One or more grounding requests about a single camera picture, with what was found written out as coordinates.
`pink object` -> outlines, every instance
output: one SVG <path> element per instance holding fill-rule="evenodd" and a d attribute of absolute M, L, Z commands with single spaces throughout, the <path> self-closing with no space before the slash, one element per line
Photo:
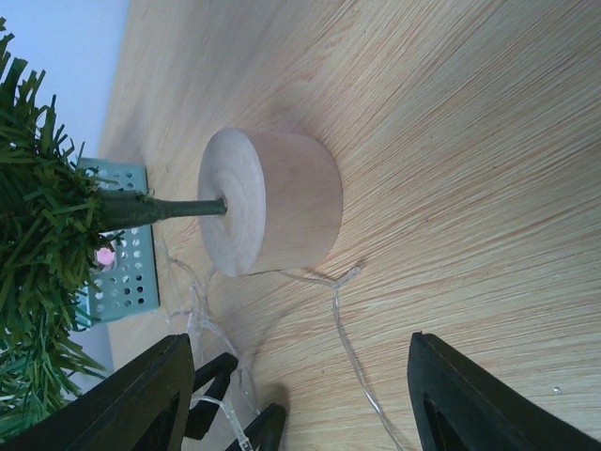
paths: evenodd
<path fill-rule="evenodd" d="M 96 251 L 96 260 L 104 267 L 111 267 L 115 264 L 115 252 L 108 247 L 101 247 Z"/>

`light wood tabletop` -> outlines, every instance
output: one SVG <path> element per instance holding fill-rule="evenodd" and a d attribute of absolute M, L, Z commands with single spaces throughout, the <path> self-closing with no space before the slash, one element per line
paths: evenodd
<path fill-rule="evenodd" d="M 343 223 L 296 274 L 361 262 L 342 321 L 403 445 L 421 448 L 416 331 L 601 439 L 600 29 L 595 1 L 131 0 L 100 154 L 145 164 L 159 198 L 193 199 L 219 129 L 313 136 L 338 164 Z M 154 231 L 209 269 L 196 219 Z M 157 266 L 173 311 L 191 281 L 161 252 Z M 209 295 L 262 399 L 285 388 L 286 449 L 393 449 L 326 288 L 218 275 Z M 116 367 L 185 328 L 112 323 Z"/>

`cylindrical wooden block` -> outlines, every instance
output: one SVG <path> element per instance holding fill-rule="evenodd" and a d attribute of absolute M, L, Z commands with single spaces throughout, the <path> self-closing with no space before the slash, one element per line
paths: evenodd
<path fill-rule="evenodd" d="M 308 136 L 217 132 L 201 163 L 198 199 L 220 197 L 227 214 L 203 216 L 200 225 L 215 267 L 232 277 L 316 264 L 338 236 L 338 169 Z"/>

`teal plastic basket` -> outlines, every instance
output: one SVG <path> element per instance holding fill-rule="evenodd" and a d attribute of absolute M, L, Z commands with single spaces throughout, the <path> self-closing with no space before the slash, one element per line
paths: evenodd
<path fill-rule="evenodd" d="M 137 164 L 110 163 L 81 158 L 78 165 L 98 170 L 107 190 L 148 191 L 146 169 Z M 116 244 L 116 261 L 112 269 L 94 272 L 94 282 L 100 291 L 85 287 L 80 307 L 99 322 L 116 321 L 159 308 L 159 289 L 154 258 L 152 227 L 124 230 L 122 241 Z"/>

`green tinsel foliage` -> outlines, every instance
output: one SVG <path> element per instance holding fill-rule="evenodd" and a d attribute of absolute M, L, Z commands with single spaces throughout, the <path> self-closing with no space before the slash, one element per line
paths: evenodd
<path fill-rule="evenodd" d="M 72 141 L 63 149 L 54 99 L 35 105 L 44 73 L 8 64 L 12 38 L 0 40 L 0 443 L 77 396 L 70 373 L 101 370 L 69 332 L 95 251 L 113 239 L 101 235 L 98 180 L 69 162 Z"/>

